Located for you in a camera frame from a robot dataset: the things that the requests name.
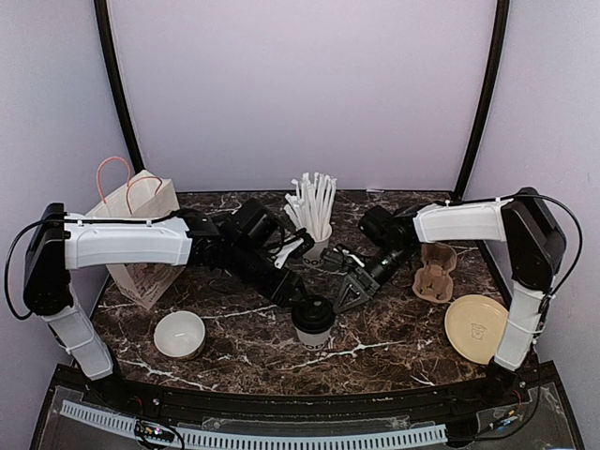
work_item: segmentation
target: beige plate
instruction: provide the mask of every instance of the beige plate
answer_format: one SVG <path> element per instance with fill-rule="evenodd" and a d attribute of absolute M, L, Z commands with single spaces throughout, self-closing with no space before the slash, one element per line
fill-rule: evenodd
<path fill-rule="evenodd" d="M 446 311 L 444 321 L 450 343 L 462 356 L 487 364 L 503 338 L 508 311 L 483 295 L 465 295 Z"/>

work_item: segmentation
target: paper coffee cup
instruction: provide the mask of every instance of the paper coffee cup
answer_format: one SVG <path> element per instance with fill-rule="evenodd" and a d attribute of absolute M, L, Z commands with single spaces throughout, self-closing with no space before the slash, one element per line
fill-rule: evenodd
<path fill-rule="evenodd" d="M 327 233 L 325 238 L 316 241 L 315 245 L 307 251 L 302 257 L 302 262 L 308 267 L 319 267 L 323 264 L 323 258 L 321 258 L 321 253 L 329 246 L 329 238 L 331 237 L 331 225 L 327 225 Z"/>
<path fill-rule="evenodd" d="M 330 332 L 331 328 L 328 328 L 327 331 L 323 331 L 318 335 L 310 335 L 309 333 L 305 333 L 296 328 L 296 333 L 298 334 L 298 339 L 302 342 L 302 346 L 310 352 L 317 352 L 323 349 L 325 347 L 325 342 L 329 339 Z"/>
<path fill-rule="evenodd" d="M 313 295 L 307 305 L 292 308 L 292 322 L 305 349 L 316 352 L 325 347 L 336 313 L 329 300 Z"/>

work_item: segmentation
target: wire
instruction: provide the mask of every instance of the wire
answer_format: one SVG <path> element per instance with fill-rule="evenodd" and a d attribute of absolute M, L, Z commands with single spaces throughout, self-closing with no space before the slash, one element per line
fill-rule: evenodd
<path fill-rule="evenodd" d="M 182 213 L 186 213 L 190 210 L 188 209 L 180 209 L 177 211 L 172 211 L 170 214 L 168 214 L 167 216 L 164 217 L 158 217 L 158 218 L 152 218 L 149 219 L 150 223 L 152 224 L 156 224 L 156 223 L 160 223 L 160 222 L 164 222 L 165 220 L 168 220 L 170 218 L 176 218 L 179 215 L 181 215 Z M 59 225 L 59 224 L 65 224 L 65 223 L 86 223 L 86 224 L 95 224 L 95 223 L 115 223 L 115 224 L 130 224 L 130 225 L 136 225 L 136 224 L 147 224 L 148 220 L 143 220 L 143 219 L 124 219 L 124 218 L 83 218 L 81 220 L 78 219 L 73 219 L 73 218 L 44 218 L 42 220 L 38 220 L 35 221 L 33 223 L 30 223 L 29 225 L 27 225 L 26 227 L 24 227 L 20 232 L 17 233 L 17 236 L 13 239 L 12 243 L 10 244 L 10 247 L 8 248 L 8 253 L 7 253 L 7 258 L 5 261 L 5 265 L 4 265 L 4 296 L 5 299 L 7 301 L 7 305 L 8 305 L 8 309 L 10 309 L 10 313 L 13 315 L 13 317 L 15 319 L 17 319 L 18 321 L 26 321 L 27 319 L 29 319 L 31 317 L 31 315 L 33 314 L 32 310 L 27 311 L 27 313 L 25 314 L 19 314 L 19 312 L 17 312 L 17 310 L 15 309 L 13 303 L 12 303 L 12 299 L 10 297 L 10 291 L 8 288 L 8 279 L 9 279 L 9 273 L 10 273 L 10 262 L 12 261 L 12 255 L 15 251 L 15 248 L 17 246 L 17 244 L 19 244 L 19 241 L 21 241 L 21 239 L 23 238 L 23 236 L 29 232 L 30 230 L 39 227 L 40 225 L 48 225 L 48 224 L 55 224 L 55 225 Z"/>
<path fill-rule="evenodd" d="M 573 222 L 575 223 L 575 226 L 577 228 L 577 238 L 579 241 L 579 245 L 577 246 L 577 253 L 575 255 L 575 258 L 573 259 L 573 262 L 571 263 L 571 266 L 564 273 L 564 277 L 562 277 L 561 281 L 556 285 L 556 287 L 552 288 L 552 290 L 548 293 L 547 297 L 548 298 L 552 297 L 561 288 L 561 286 L 564 284 L 564 282 L 571 276 L 571 274 L 573 273 L 573 270 L 578 265 L 579 258 L 581 257 L 581 252 L 583 251 L 583 230 L 581 229 L 581 224 L 579 223 L 579 220 L 578 220 L 577 216 L 575 215 L 575 213 L 573 211 L 571 211 L 564 203 L 559 202 L 558 200 L 556 200 L 552 197 L 549 197 L 548 195 L 515 194 L 515 195 L 507 195 L 506 197 L 501 197 L 501 200 L 509 200 L 509 199 L 540 199 L 540 200 L 544 200 L 545 202 L 554 203 L 557 206 L 560 206 L 561 209 L 566 214 L 568 214 L 570 216 L 570 218 L 573 219 Z"/>
<path fill-rule="evenodd" d="M 515 429 L 513 429 L 510 433 L 504 434 L 502 436 L 493 436 L 493 437 L 481 437 L 482 435 L 490 432 L 492 429 L 496 429 L 494 427 L 494 425 L 498 422 L 492 422 L 490 423 L 487 427 L 485 427 L 484 429 L 482 429 L 481 431 L 472 434 L 471 436 L 452 436 L 452 435 L 448 435 L 448 441 L 449 442 L 463 442 L 463 441 L 476 441 L 476 442 L 482 442 L 482 441 L 501 441 L 502 439 L 506 439 L 506 438 L 510 438 L 511 436 L 514 436 L 515 434 L 519 433 L 522 429 L 524 429 L 527 424 L 529 424 L 533 417 L 535 416 L 535 413 L 537 412 L 537 408 L 540 404 L 540 397 L 542 396 L 542 370 L 541 370 L 541 366 L 540 366 L 540 359 L 539 357 L 537 358 L 537 395 L 535 398 L 535 404 L 533 405 L 533 409 L 532 412 L 529 414 L 529 416 L 527 417 L 527 419 L 525 419 L 518 427 L 516 427 Z"/>
<path fill-rule="evenodd" d="M 33 314 L 33 311 L 30 310 L 26 314 L 21 315 L 17 312 L 17 310 L 15 309 L 15 307 L 12 304 L 12 300 L 10 299 L 10 291 L 8 288 L 8 274 L 10 272 L 10 260 L 12 259 L 12 254 L 14 253 L 15 247 L 17 246 L 17 244 L 19 244 L 19 241 L 21 240 L 21 238 L 27 232 L 29 232 L 31 229 L 36 228 L 39 225 L 43 225 L 45 223 L 48 223 L 48 220 L 42 219 L 42 220 L 38 220 L 37 222 L 33 222 L 33 223 L 30 223 L 29 225 L 27 225 L 25 228 L 23 228 L 17 234 L 17 236 L 14 238 L 14 240 L 10 244 L 10 247 L 8 248 L 7 260 L 4 263 L 4 296 L 7 300 L 8 309 L 10 309 L 10 312 L 12 313 L 14 318 L 17 319 L 18 321 L 26 321 L 27 319 L 29 319 L 31 317 L 31 315 Z"/>
<path fill-rule="evenodd" d="M 179 440 L 179 443 L 181 444 L 179 450 L 186 450 L 186 442 L 184 441 L 184 438 L 183 438 L 183 436 L 181 435 L 181 433 L 179 431 L 177 431 L 174 427 L 171 427 L 170 425 L 167 425 L 167 424 L 164 424 L 164 423 L 158 421 L 157 419 L 153 419 L 151 417 L 147 417 L 147 416 L 143 415 L 143 403 L 142 403 L 142 400 L 139 397 L 133 396 L 133 397 L 131 397 L 129 399 L 129 400 L 134 400 L 136 403 L 138 403 L 140 405 L 140 407 L 141 407 L 140 411 L 142 411 L 139 414 L 132 414 L 130 412 L 121 412 L 121 411 L 118 411 L 113 406 L 109 405 L 106 401 L 104 401 L 104 399 L 102 398 L 102 395 L 93 386 L 86 385 L 85 388 L 87 389 L 88 392 L 91 392 L 92 394 L 94 394 L 94 397 L 96 397 L 96 399 L 102 404 L 102 406 L 104 406 L 105 408 L 108 408 L 111 411 L 115 411 L 115 412 L 117 412 L 119 414 L 123 413 L 123 414 L 127 414 L 127 415 L 133 415 L 136 418 L 136 420 L 138 420 L 139 422 L 146 421 L 146 422 L 150 422 L 152 424 L 160 425 L 161 427 L 164 427 L 164 428 L 168 429 L 175 436 L 177 436 L 177 439 Z M 142 440 L 145 443 L 151 444 L 143 436 L 140 436 L 140 437 L 142 438 Z"/>
<path fill-rule="evenodd" d="M 517 398 L 518 398 L 518 409 L 520 410 L 520 409 L 521 409 L 521 406 L 523 406 L 523 398 L 521 397 L 521 394 L 518 392 L 518 390 L 517 390 L 517 389 L 515 389 L 515 391 L 514 391 L 514 392 L 515 392 L 515 395 L 516 395 L 516 396 L 517 396 Z"/>
<path fill-rule="evenodd" d="M 279 227 L 279 242 L 276 244 L 270 244 L 268 246 L 264 246 L 265 250 L 271 250 L 271 249 L 275 248 L 276 246 L 279 246 L 277 248 L 277 251 L 270 252 L 272 255 L 277 255 L 286 244 L 286 242 L 285 242 L 285 227 L 283 226 L 282 223 L 279 223 L 278 227 Z"/>
<path fill-rule="evenodd" d="M 542 312 L 542 314 L 545 314 L 545 312 L 548 310 L 549 302 L 551 301 L 552 297 L 558 292 L 558 290 L 561 288 L 561 286 L 564 284 L 564 282 L 571 276 L 571 274 L 575 270 L 575 267 L 579 263 L 579 259 L 581 258 L 581 252 L 583 251 L 583 230 L 581 229 L 581 224 L 579 223 L 579 220 L 578 220 L 577 216 L 575 215 L 575 213 L 573 211 L 571 211 L 571 209 L 569 209 L 569 207 L 567 205 L 556 200 L 553 197 L 549 197 L 548 195 L 516 193 L 516 194 L 512 194 L 512 195 L 505 195 L 504 197 L 500 197 L 500 198 L 496 197 L 496 198 L 460 201 L 460 202 L 457 202 L 456 204 L 496 202 L 498 200 L 504 201 L 504 200 L 514 200 L 514 199 L 539 199 L 539 200 L 543 200 L 545 202 L 554 203 L 557 206 L 559 206 L 566 214 L 569 215 L 569 217 L 573 220 L 573 223 L 575 223 L 575 226 L 577 228 L 577 239 L 578 239 L 577 253 L 575 255 L 575 258 L 573 259 L 573 262 L 571 263 L 571 265 L 565 272 L 564 276 L 562 277 L 561 281 L 559 281 L 555 287 L 551 288 L 550 291 L 545 295 L 544 299 L 542 300 L 542 304 L 540 306 L 540 312 Z"/>

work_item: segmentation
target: black cable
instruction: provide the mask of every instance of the black cable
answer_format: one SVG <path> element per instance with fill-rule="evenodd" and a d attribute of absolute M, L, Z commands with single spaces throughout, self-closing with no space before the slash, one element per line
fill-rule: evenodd
<path fill-rule="evenodd" d="M 492 429 L 496 429 L 495 427 L 492 427 L 493 424 L 495 422 L 492 422 L 491 424 L 489 424 L 487 427 L 485 427 L 484 429 L 482 429 L 481 431 L 472 434 L 471 436 L 452 436 L 452 435 L 448 435 L 448 441 L 449 442 L 466 442 L 466 441 L 475 441 L 475 442 L 483 442 L 483 441 L 501 441 L 503 439 L 506 438 L 510 438 L 511 436 L 514 436 L 515 434 L 519 433 L 522 429 L 524 429 L 527 424 L 529 424 L 533 417 L 535 416 L 535 413 L 537 412 L 537 408 L 540 404 L 540 397 L 542 396 L 542 370 L 541 370 L 541 365 L 540 365 L 540 359 L 539 357 L 537 358 L 537 395 L 536 395 L 536 399 L 535 399 L 535 404 L 533 405 L 533 409 L 532 412 L 529 414 L 529 416 L 527 417 L 527 419 L 525 419 L 518 427 L 516 427 L 515 429 L 513 429 L 510 433 L 504 434 L 502 436 L 493 436 L 493 437 L 489 437 L 489 438 L 481 438 L 480 436 L 490 432 Z"/>
<path fill-rule="evenodd" d="M 140 411 L 142 411 L 142 413 L 134 414 L 134 413 L 131 413 L 131 412 L 121 412 L 121 411 L 118 411 L 117 409 L 115 409 L 113 406 L 109 405 L 106 401 L 104 401 L 104 399 L 102 398 L 102 395 L 96 389 L 94 389 L 92 386 L 86 385 L 85 387 L 86 387 L 86 389 L 87 389 L 88 392 L 91 392 L 92 394 L 94 394 L 94 397 L 96 397 L 96 399 L 105 408 L 108 408 L 109 410 L 115 411 L 117 413 L 123 413 L 123 414 L 126 414 L 126 415 L 133 415 L 133 417 L 135 417 L 135 419 L 138 420 L 139 422 L 141 422 L 141 421 L 150 422 L 151 424 L 157 424 L 157 425 L 160 425 L 161 427 L 164 427 L 164 428 L 168 429 L 175 436 L 177 436 L 177 439 L 179 440 L 179 443 L 181 443 L 180 450 L 186 450 L 186 442 L 184 441 L 184 438 L 181 435 L 181 433 L 179 431 L 177 431 L 174 427 L 171 427 L 170 425 L 164 424 L 164 423 L 158 421 L 157 419 L 153 419 L 151 417 L 147 417 L 147 416 L 143 415 L 142 414 L 143 413 L 143 406 L 142 406 L 141 403 L 140 403 Z"/>
<path fill-rule="evenodd" d="M 12 254 L 15 251 L 15 247 L 17 246 L 17 244 L 19 244 L 19 241 L 21 240 L 21 238 L 31 229 L 36 228 L 39 225 L 43 225 L 45 223 L 49 223 L 49 220 L 45 220 L 45 219 L 38 220 L 37 222 L 30 223 L 25 228 L 23 228 L 17 234 L 17 236 L 14 238 L 12 243 L 10 244 L 10 247 L 8 248 L 7 260 L 4 263 L 4 296 L 7 299 L 8 309 L 10 309 L 10 312 L 15 317 L 15 319 L 17 319 L 19 321 L 26 321 L 27 319 L 29 319 L 31 317 L 31 315 L 33 314 L 33 311 L 29 311 L 26 314 L 21 315 L 17 312 L 15 307 L 12 305 L 12 300 L 10 299 L 10 292 L 8 289 L 8 273 L 10 271 L 10 260 L 12 259 Z"/>
<path fill-rule="evenodd" d="M 573 211 L 571 211 L 571 209 L 569 209 L 569 207 L 567 205 L 565 205 L 564 203 L 549 197 L 548 195 L 542 195 L 542 194 L 513 194 L 513 195 L 505 195 L 503 197 L 494 197 L 494 198 L 488 198 L 488 199 L 478 199 L 478 200 L 466 200 L 466 201 L 459 201 L 459 202 L 449 202 L 449 205 L 452 204 L 472 204 L 472 203 L 485 203 L 485 202 L 496 202 L 498 200 L 514 200 L 514 199 L 539 199 L 539 200 L 543 200 L 545 202 L 550 202 L 550 203 L 554 203 L 557 206 L 559 206 L 566 214 L 569 215 L 569 217 L 573 220 L 573 223 L 575 223 L 575 226 L 577 228 L 577 238 L 578 238 L 578 246 L 577 246 L 577 253 L 575 255 L 575 258 L 573 259 L 573 262 L 571 263 L 571 265 L 569 266 L 569 268 L 567 269 L 567 271 L 565 272 L 564 276 L 562 277 L 561 281 L 559 281 L 559 283 L 557 283 L 557 285 L 552 288 L 549 293 L 546 295 L 544 301 L 542 302 L 542 307 L 541 309 L 546 309 L 548 307 L 548 302 L 551 299 L 551 297 L 553 295 L 555 295 L 558 290 L 561 288 L 561 286 L 564 284 L 564 282 L 571 276 L 571 274 L 573 273 L 573 270 L 575 270 L 575 267 L 578 265 L 579 263 L 579 258 L 581 257 L 581 252 L 583 251 L 583 230 L 581 229 L 581 224 L 579 223 L 579 220 L 577 218 L 577 216 L 575 215 L 575 213 Z"/>
<path fill-rule="evenodd" d="M 552 295 L 556 294 L 556 292 L 561 288 L 561 286 L 564 284 L 564 282 L 571 276 L 571 273 L 575 269 L 576 265 L 578 265 L 579 258 L 581 257 L 581 252 L 583 251 L 583 230 L 581 229 L 581 224 L 579 223 L 579 220 L 578 220 L 577 216 L 575 215 L 575 213 L 573 211 L 571 211 L 564 203 L 559 202 L 558 200 L 556 200 L 552 197 L 549 197 L 548 195 L 515 194 L 515 195 L 507 195 L 506 197 L 501 198 L 501 200 L 508 200 L 508 199 L 540 199 L 545 202 L 554 203 L 557 206 L 560 206 L 561 209 L 566 214 L 568 214 L 570 216 L 570 218 L 573 219 L 573 222 L 575 223 L 575 226 L 577 228 L 577 237 L 579 240 L 579 245 L 577 247 L 577 253 L 575 255 L 573 262 L 571 263 L 571 266 L 565 272 L 564 277 L 562 277 L 561 281 L 556 285 L 556 287 L 552 288 L 552 290 L 548 293 L 547 296 L 551 297 Z"/>
<path fill-rule="evenodd" d="M 279 246 L 277 248 L 277 251 L 270 252 L 273 255 L 277 255 L 283 249 L 285 244 L 286 244 L 286 242 L 285 242 L 285 227 L 283 226 L 282 223 L 279 223 L 279 242 L 276 244 L 270 244 L 268 246 L 265 246 L 264 249 L 268 251 L 268 250 L 275 248 L 276 246 Z"/>
<path fill-rule="evenodd" d="M 149 221 L 152 224 L 164 222 L 165 220 L 168 220 L 170 218 L 176 218 L 179 215 L 181 215 L 182 213 L 185 213 L 187 211 L 188 211 L 187 209 L 173 211 L 170 214 L 168 214 L 167 216 L 159 217 L 159 218 L 152 218 L 152 219 L 149 219 Z M 19 314 L 17 312 L 17 310 L 15 309 L 14 305 L 12 304 L 12 300 L 10 298 L 10 292 L 8 289 L 8 274 L 10 272 L 10 261 L 12 260 L 12 254 L 14 253 L 15 247 L 17 246 L 17 244 L 19 244 L 19 241 L 23 238 L 23 236 L 27 232 L 29 232 L 30 230 L 32 230 L 36 227 L 39 227 L 40 225 L 47 225 L 47 224 L 51 224 L 51 223 L 58 225 L 58 224 L 65 224 L 65 223 L 80 223 L 80 222 L 85 223 L 85 224 L 115 223 L 115 224 L 136 225 L 136 224 L 148 223 L 148 219 L 144 220 L 144 219 L 124 219 L 124 218 L 82 218 L 81 220 L 79 220 L 79 219 L 73 219 L 73 218 L 44 218 L 42 220 L 38 220 L 36 222 L 30 223 L 29 225 L 24 227 L 19 233 L 17 233 L 17 236 L 14 238 L 14 240 L 10 244 L 10 247 L 8 248 L 7 259 L 6 259 L 5 265 L 4 265 L 4 295 L 7 300 L 7 305 L 8 305 L 8 309 L 10 309 L 10 313 L 18 321 L 26 321 L 27 319 L 29 319 L 31 317 L 31 315 L 33 314 L 33 311 L 30 310 L 26 314 L 23 314 L 23 315 Z"/>
<path fill-rule="evenodd" d="M 181 433 L 180 433 L 179 431 L 177 431 L 175 428 L 173 428 L 173 427 L 171 427 L 171 426 L 169 426 L 169 425 L 166 425 L 166 424 L 161 424 L 160 422 L 155 422 L 154 420 L 147 420 L 147 419 L 143 419 L 143 420 L 141 420 L 140 418 L 137 418 L 137 417 L 136 417 L 136 419 L 137 419 L 137 421 L 138 421 L 138 422 L 140 422 L 142 425 L 144 425 L 145 423 L 148 423 L 148 424 L 150 424 L 150 425 L 160 425 L 161 427 L 168 429 L 168 430 L 169 430 L 169 431 L 170 431 L 172 434 L 174 434 L 174 435 L 177 437 L 177 439 L 179 440 L 179 443 L 181 444 L 181 445 L 179 446 L 180 450 L 186 450 L 186 443 L 184 442 L 184 438 L 183 438 L 183 436 L 181 435 Z M 148 440 L 145 438 L 145 436 L 143 436 L 142 434 L 141 434 L 140 436 L 135 436 L 135 438 L 136 438 L 136 442 L 138 442 L 137 438 L 140 438 L 140 439 L 142 440 L 142 442 L 144 443 L 144 445 L 142 445 L 142 446 L 143 446 L 144 448 L 148 448 L 148 449 L 150 449 L 150 450 L 152 450 L 152 449 L 156 449 L 156 448 L 157 448 L 157 445 L 156 445 L 156 444 L 149 442 L 149 441 L 148 441 Z M 170 443 L 169 443 L 169 444 L 167 444 L 167 445 L 164 445 L 164 447 L 170 447 L 170 446 L 171 446 L 171 443 L 172 443 L 172 442 L 170 442 Z"/>

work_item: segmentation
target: cup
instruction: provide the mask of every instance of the cup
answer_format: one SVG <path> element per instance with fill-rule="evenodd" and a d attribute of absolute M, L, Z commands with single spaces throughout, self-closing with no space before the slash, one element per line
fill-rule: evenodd
<path fill-rule="evenodd" d="M 325 238 L 320 241 L 315 241 L 315 245 L 302 256 L 302 262 L 308 267 L 319 267 L 323 264 L 321 253 L 329 246 L 329 238 L 331 237 L 331 225 L 327 224 Z"/>
<path fill-rule="evenodd" d="M 189 360 L 204 347 L 206 328 L 193 312 L 176 311 L 163 317 L 154 330 L 154 345 L 165 356 Z"/>
<path fill-rule="evenodd" d="M 309 300 L 308 305 L 292 308 L 292 323 L 303 347 L 317 352 L 329 339 L 336 313 L 331 302 L 320 295 L 312 295 Z"/>

